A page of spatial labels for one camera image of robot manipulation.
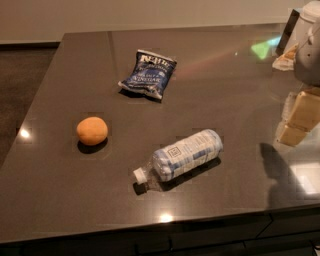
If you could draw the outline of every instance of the bottle cap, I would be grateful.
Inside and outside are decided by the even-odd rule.
[[[147,182],[147,177],[144,174],[142,168],[138,168],[137,170],[133,171],[133,174],[136,176],[138,185]]]

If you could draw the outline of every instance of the plastic bottle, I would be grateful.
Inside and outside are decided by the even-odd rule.
[[[155,151],[148,163],[133,173],[138,185],[170,181],[214,158],[223,149],[219,135],[209,129]]]

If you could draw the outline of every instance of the wall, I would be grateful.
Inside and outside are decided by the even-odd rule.
[[[0,44],[66,32],[286,22],[309,0],[1,0]]]

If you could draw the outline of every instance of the gray table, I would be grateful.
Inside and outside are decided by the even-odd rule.
[[[275,46],[264,59],[251,49],[283,27],[66,34],[20,129],[30,137],[17,136],[0,171],[0,243],[152,225],[164,214],[202,220],[318,205],[318,129],[296,148],[273,147],[284,99],[301,83],[272,69]],[[178,61],[162,103],[117,86],[137,49]],[[110,128],[91,154],[75,134],[88,116]],[[154,150],[205,128],[223,138],[220,163],[169,191],[135,193],[132,171]]]

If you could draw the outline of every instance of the table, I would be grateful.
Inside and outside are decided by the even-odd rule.
[[[156,227],[164,216],[179,223],[262,213],[268,224],[272,210],[319,206],[318,128],[296,148],[274,147],[284,100],[301,87],[293,72],[271,67],[283,28],[66,34],[0,171],[0,243]],[[117,86],[137,49],[177,59],[161,103]],[[88,116],[110,128],[96,152],[75,133]],[[169,191],[136,194],[133,170],[205,128],[223,139],[216,162]]]

